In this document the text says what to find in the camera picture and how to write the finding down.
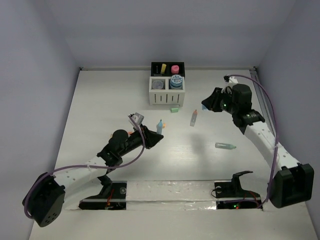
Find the blue lid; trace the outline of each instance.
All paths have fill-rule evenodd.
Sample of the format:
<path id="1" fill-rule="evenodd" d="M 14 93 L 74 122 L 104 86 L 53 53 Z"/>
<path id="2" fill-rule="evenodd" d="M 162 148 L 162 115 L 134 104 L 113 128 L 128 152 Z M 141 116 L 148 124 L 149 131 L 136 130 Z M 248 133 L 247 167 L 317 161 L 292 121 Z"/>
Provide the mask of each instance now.
<path id="1" fill-rule="evenodd" d="M 170 85 L 172 87 L 175 87 L 175 88 L 179 88 L 182 86 L 182 82 L 183 82 L 183 77 L 176 74 L 176 75 L 173 75 L 170 79 Z"/>

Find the small green object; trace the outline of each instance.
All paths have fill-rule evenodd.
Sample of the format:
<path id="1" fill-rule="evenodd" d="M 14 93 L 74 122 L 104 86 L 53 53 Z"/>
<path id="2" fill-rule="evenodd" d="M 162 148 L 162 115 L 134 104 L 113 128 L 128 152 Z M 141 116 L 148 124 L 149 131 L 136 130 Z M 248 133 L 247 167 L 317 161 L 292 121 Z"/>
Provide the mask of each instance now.
<path id="1" fill-rule="evenodd" d="M 171 113 L 177 113 L 177 112 L 179 112 L 179 108 L 178 107 L 171 108 Z"/>

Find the gray wall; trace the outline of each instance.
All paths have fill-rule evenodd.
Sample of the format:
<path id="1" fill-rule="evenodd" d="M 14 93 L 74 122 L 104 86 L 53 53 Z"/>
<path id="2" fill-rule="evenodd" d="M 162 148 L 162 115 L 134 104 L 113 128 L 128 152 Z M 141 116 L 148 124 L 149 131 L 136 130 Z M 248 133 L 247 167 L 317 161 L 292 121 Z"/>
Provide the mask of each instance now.
<path id="1" fill-rule="evenodd" d="M 0 32 L 0 239 L 25 240 L 21 202 L 55 165 L 79 68 L 42 0 L 1 0 Z"/>
<path id="2" fill-rule="evenodd" d="M 276 108 L 280 141 L 315 172 L 309 213 L 320 237 L 320 1 L 297 0 L 259 65 Z"/>
<path id="3" fill-rule="evenodd" d="M 46 0 L 85 67 L 257 66 L 295 0 Z"/>

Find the blue object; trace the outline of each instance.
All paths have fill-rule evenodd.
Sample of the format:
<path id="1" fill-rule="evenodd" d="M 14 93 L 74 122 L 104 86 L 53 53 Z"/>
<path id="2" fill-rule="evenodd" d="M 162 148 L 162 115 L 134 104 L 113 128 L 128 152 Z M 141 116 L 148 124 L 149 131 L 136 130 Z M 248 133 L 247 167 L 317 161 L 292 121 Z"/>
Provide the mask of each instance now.
<path id="1" fill-rule="evenodd" d="M 157 134 L 162 134 L 162 128 L 163 128 L 163 123 L 162 123 L 162 119 L 160 120 L 160 122 L 156 125 L 156 133 Z"/>
<path id="2" fill-rule="evenodd" d="M 184 79 L 182 76 L 180 75 L 173 75 L 170 78 L 170 87 L 172 89 L 182 89 L 182 83 L 183 83 Z"/>

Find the tabletop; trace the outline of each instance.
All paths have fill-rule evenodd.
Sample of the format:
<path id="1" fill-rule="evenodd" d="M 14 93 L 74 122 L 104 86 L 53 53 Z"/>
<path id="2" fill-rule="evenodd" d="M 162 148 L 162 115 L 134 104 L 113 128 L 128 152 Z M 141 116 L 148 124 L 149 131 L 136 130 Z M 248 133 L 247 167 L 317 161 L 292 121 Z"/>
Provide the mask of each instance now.
<path id="1" fill-rule="evenodd" d="M 251 170 L 241 177 L 244 189 L 266 196 L 270 168 L 252 142 L 234 126 L 226 112 L 202 110 L 201 101 L 215 87 L 224 87 L 223 76 L 248 70 L 186 70 L 185 98 L 177 113 L 168 105 L 149 104 L 147 70 L 81 71 L 65 126 L 56 168 L 82 164 L 94 157 L 118 129 L 132 131 L 128 114 L 144 116 L 143 124 L 155 131 L 162 120 L 164 139 L 145 150 L 134 164 L 108 174 L 113 181 L 212 181 L 229 180 L 232 174 Z M 252 108 L 261 111 L 254 85 Z M 194 127 L 190 120 L 198 115 Z M 236 149 L 215 148 L 228 143 Z M 127 163 L 136 149 L 123 157 Z M 264 211 L 241 210 L 63 210 L 45 228 L 33 225 L 30 239 L 317 239 L 305 203 Z"/>

